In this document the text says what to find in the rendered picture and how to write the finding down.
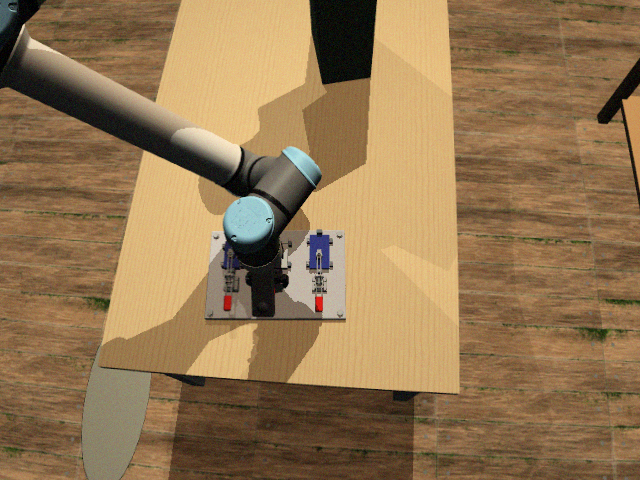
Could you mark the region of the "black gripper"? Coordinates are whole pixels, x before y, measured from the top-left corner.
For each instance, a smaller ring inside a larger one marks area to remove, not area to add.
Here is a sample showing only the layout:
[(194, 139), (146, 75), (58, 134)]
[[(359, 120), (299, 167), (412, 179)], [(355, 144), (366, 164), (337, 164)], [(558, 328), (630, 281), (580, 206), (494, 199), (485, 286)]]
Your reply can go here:
[[(275, 286), (275, 293), (280, 292), (281, 290), (283, 290), (284, 288), (286, 288), (289, 285), (289, 276), (286, 274), (283, 274), (282, 270), (281, 270), (281, 263), (282, 263), (282, 259), (284, 257), (284, 249), (283, 249), (283, 245), (282, 242), (280, 241), (281, 246), (282, 246), (282, 257), (280, 262), (278, 263), (278, 265), (274, 268), (274, 286)], [(247, 276), (247, 278), (246, 278)], [(246, 284), (249, 285), (251, 287), (251, 273), (247, 272), (247, 275), (245, 275), (245, 280), (246, 280)], [(282, 283), (281, 283), (282, 282)]]

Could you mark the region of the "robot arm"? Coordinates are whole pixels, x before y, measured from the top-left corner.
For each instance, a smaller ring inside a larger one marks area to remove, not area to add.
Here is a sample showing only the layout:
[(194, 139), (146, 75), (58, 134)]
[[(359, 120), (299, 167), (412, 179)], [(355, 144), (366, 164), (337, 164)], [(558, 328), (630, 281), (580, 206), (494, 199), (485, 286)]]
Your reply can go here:
[(224, 214), (225, 238), (251, 272), (252, 316), (273, 317), (279, 236), (320, 182), (317, 164), (295, 147), (278, 158), (257, 156), (32, 39), (25, 23), (45, 1), (0, 0), (0, 89), (9, 87), (239, 197)]

